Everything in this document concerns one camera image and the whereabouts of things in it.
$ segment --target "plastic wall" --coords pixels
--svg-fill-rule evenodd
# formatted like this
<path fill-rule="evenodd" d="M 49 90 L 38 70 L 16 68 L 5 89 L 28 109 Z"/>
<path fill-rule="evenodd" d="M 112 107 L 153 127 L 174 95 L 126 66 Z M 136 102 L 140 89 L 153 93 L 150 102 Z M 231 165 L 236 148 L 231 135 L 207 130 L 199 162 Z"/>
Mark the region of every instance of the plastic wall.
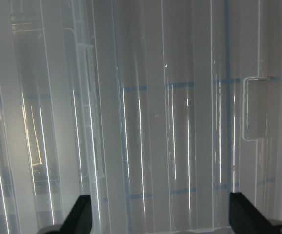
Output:
<path fill-rule="evenodd" d="M 282 219 L 282 0 L 0 0 L 0 234 L 231 233 Z"/>

